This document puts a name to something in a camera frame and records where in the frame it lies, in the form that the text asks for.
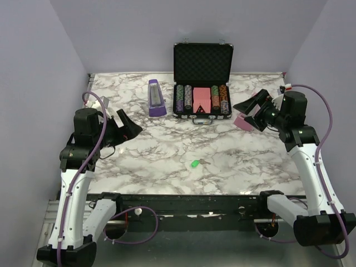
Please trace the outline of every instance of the case lid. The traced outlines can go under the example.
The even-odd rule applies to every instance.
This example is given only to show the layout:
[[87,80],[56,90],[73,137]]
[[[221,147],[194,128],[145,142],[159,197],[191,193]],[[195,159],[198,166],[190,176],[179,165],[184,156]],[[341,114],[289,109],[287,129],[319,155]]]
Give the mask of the case lid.
[[234,46],[219,43],[177,43],[174,45],[174,80],[194,83],[227,82]]

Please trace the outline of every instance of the pink playing card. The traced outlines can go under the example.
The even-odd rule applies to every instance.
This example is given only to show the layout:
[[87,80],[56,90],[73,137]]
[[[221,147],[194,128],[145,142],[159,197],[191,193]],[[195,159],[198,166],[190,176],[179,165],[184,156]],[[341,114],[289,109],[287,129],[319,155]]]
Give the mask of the pink playing card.
[[194,87],[193,89],[193,112],[196,113],[201,106],[205,113],[210,113],[210,88]]

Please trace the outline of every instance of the gray wall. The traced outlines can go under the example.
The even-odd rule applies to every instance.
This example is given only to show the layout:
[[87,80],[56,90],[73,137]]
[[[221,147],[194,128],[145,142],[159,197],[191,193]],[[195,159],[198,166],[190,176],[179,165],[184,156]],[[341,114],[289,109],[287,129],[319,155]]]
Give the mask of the gray wall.
[[326,0],[51,0],[88,72],[172,71],[173,44],[235,45],[232,71],[286,71]]
[[48,0],[0,3],[0,265],[31,266],[86,71]]
[[[334,127],[323,148],[323,159],[338,198],[348,212],[356,212],[356,11],[355,0],[329,0],[311,33],[295,57],[287,80],[317,88],[328,100]],[[319,137],[328,127],[323,103],[307,92],[307,123]],[[356,263],[356,231],[351,233],[351,252]]]

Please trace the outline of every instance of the poker chip stack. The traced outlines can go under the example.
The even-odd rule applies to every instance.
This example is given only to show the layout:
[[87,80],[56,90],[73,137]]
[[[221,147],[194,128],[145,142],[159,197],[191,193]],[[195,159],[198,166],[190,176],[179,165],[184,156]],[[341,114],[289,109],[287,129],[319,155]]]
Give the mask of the poker chip stack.
[[176,112],[183,113],[184,111],[184,87],[183,85],[177,86],[177,95],[176,95]]
[[221,113],[229,114],[228,91],[225,85],[219,86]]
[[184,87],[184,107],[187,110],[190,110],[192,108],[192,104],[191,104],[191,86],[190,85],[186,85]]
[[211,103],[214,110],[218,110],[220,108],[219,88],[216,85],[211,88]]

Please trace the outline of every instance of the white marble surface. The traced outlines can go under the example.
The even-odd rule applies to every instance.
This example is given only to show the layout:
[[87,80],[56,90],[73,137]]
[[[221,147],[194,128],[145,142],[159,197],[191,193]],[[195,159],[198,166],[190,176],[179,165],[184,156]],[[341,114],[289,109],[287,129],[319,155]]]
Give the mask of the white marble surface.
[[[166,100],[165,117],[148,117],[147,83],[153,78],[159,81]],[[283,84],[280,75],[231,75],[231,103],[262,88],[275,96]],[[124,109],[144,131],[97,163],[89,193],[248,195],[275,189],[288,195],[304,194],[296,167],[277,133],[237,128],[233,124],[236,110],[230,120],[216,120],[211,126],[175,119],[172,87],[173,75],[167,73],[96,75],[92,91],[110,99],[111,114]],[[111,152],[112,148],[104,149],[102,157]],[[195,169],[190,166],[194,160],[200,160]]]

